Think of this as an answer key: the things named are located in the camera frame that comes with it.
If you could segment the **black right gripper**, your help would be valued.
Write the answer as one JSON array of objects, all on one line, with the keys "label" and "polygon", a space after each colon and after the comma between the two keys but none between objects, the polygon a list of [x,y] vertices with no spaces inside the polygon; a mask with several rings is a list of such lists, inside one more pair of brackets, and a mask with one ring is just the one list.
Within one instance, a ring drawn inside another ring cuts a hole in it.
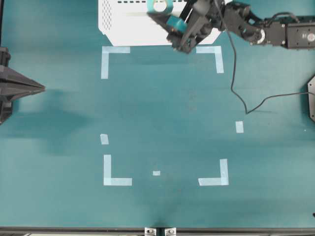
[{"label": "black right gripper", "polygon": [[209,36],[213,29],[222,30],[221,17],[224,15],[223,0],[188,0],[179,18],[173,18],[174,23],[180,20],[186,24],[184,31],[170,23],[170,14],[147,12],[147,15],[167,33],[167,40],[172,47],[189,54],[200,42]]}]

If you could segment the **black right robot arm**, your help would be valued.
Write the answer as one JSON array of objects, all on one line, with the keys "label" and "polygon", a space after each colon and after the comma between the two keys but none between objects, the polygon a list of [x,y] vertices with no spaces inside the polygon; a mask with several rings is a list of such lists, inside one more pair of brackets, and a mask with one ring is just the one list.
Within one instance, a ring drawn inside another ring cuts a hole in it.
[{"label": "black right robot arm", "polygon": [[232,32],[252,45],[272,45],[286,49],[315,47],[314,16],[279,12],[261,19],[248,4],[222,0],[188,0],[181,14],[172,15],[169,1],[164,11],[148,9],[147,15],[167,33],[172,47],[189,54],[212,30]]}]

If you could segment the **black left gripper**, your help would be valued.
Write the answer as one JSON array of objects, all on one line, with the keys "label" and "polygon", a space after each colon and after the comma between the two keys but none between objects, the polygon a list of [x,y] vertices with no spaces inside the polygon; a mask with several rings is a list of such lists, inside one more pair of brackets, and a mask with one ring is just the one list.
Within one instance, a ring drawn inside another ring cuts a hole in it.
[{"label": "black left gripper", "polygon": [[[8,67],[11,55],[8,48],[0,48],[0,123],[12,115],[12,101],[45,91],[45,86]],[[7,88],[7,83],[28,86]]]}]

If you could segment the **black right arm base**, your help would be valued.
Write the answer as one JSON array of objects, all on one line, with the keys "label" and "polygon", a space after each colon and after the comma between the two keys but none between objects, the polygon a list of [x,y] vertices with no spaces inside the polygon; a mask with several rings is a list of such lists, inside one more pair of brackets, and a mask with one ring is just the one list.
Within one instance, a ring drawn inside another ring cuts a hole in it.
[{"label": "black right arm base", "polygon": [[309,80],[307,86],[309,96],[309,115],[310,119],[315,121],[315,76]]}]

